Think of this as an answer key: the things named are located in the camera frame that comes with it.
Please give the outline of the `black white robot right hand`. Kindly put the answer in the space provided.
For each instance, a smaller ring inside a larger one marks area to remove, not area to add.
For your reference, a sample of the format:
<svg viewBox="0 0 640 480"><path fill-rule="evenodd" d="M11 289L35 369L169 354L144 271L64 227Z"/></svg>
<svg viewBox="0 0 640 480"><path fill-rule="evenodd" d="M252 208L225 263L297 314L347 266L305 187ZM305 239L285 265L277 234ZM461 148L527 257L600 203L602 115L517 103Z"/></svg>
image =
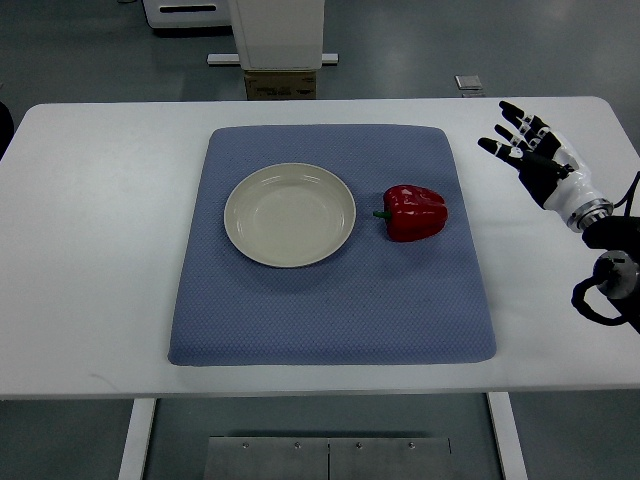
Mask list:
<svg viewBox="0 0 640 480"><path fill-rule="evenodd" d="M556 212L574 232L612 215L614 206L592 184L581 155L540 117L502 100L501 115L511 127L494 127L501 140L478 145L518 172L518 179L542 209Z"/></svg>

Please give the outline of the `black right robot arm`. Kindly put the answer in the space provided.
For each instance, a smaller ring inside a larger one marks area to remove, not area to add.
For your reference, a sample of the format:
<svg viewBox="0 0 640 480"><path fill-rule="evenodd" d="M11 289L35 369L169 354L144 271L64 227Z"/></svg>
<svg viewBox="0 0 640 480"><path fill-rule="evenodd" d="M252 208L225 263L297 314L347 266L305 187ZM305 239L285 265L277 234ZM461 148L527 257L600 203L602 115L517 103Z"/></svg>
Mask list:
<svg viewBox="0 0 640 480"><path fill-rule="evenodd" d="M583 242L602 254L591 276L574 287L571 304L583 317L604 326L628 324L639 329L639 218L631 214L638 185L635 177L620 201L594 205L578 222ZM606 317L588 304L591 288L606 297L617 317Z"/></svg>

